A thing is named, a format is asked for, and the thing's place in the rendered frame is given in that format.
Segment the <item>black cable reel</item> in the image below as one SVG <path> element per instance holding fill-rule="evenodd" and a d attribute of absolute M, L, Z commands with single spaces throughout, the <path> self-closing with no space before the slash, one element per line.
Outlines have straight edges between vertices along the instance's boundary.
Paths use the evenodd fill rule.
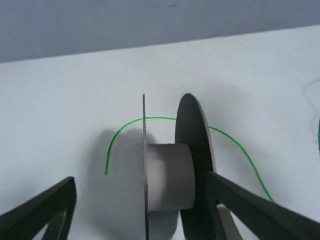
<path fill-rule="evenodd" d="M 175 143 L 147 144 L 143 93 L 143 144 L 146 240 L 149 211 L 180 209 L 185 240 L 218 240 L 205 193 L 208 171 L 218 173 L 210 127 L 192 92 L 183 94 Z"/>

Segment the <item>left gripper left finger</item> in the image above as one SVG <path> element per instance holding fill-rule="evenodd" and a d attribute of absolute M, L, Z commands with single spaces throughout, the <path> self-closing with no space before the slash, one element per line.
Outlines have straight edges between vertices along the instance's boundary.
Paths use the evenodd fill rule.
<path fill-rule="evenodd" d="M 23 204 L 0 215 L 0 240 L 67 240 L 77 201 L 75 179 L 68 176 Z"/>

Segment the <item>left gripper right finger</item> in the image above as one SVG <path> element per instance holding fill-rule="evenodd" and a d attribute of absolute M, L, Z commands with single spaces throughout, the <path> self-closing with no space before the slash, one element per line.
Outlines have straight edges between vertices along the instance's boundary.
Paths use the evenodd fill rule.
<path fill-rule="evenodd" d="M 320 222 L 260 197 L 214 171 L 207 173 L 205 193 L 218 240 L 243 240 L 231 213 L 259 240 L 320 240 Z"/>

